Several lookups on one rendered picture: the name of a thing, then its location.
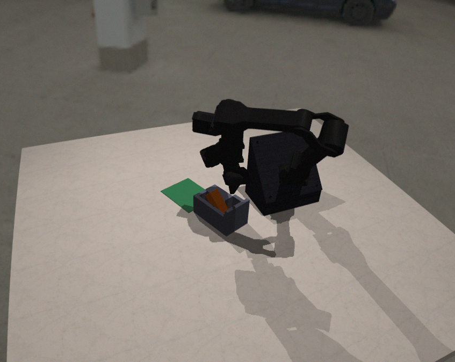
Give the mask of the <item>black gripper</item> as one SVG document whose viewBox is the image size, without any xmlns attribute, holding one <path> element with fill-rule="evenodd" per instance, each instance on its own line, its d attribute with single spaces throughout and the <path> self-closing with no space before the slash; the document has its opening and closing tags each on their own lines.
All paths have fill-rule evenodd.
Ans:
<svg viewBox="0 0 455 362">
<path fill-rule="evenodd" d="M 238 143 L 228 143 L 221 138 L 221 147 L 227 152 L 228 163 L 223 164 L 223 179 L 225 184 L 229 186 L 230 194 L 234 194 L 240 185 L 249 184 L 250 176 L 245 167 L 240 167 L 239 163 L 244 163 L 242 150 L 245 148 L 243 140 Z M 224 146 L 223 146 L 224 145 Z"/>
</svg>

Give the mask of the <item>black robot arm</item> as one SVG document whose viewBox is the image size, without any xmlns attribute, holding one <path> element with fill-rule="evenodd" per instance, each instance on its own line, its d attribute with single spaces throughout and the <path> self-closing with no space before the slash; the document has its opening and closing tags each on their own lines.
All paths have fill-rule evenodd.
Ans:
<svg viewBox="0 0 455 362">
<path fill-rule="evenodd" d="M 310 131 L 312 120 L 324 121 L 318 138 Z M 328 112 L 313 113 L 306 109 L 297 111 L 252 108 L 233 99 L 224 99 L 216 106 L 214 113 L 197 111 L 192 116 L 192 131 L 218 136 L 228 143 L 243 140 L 244 130 L 248 128 L 266 131 L 294 133 L 302 137 L 309 147 L 291 152 L 289 163 L 280 164 L 279 172 L 283 185 L 307 186 L 312 167 L 329 157 L 344 153 L 349 125 L 341 118 Z M 226 150 L 218 144 L 200 151 L 207 168 L 228 163 Z"/>
</svg>

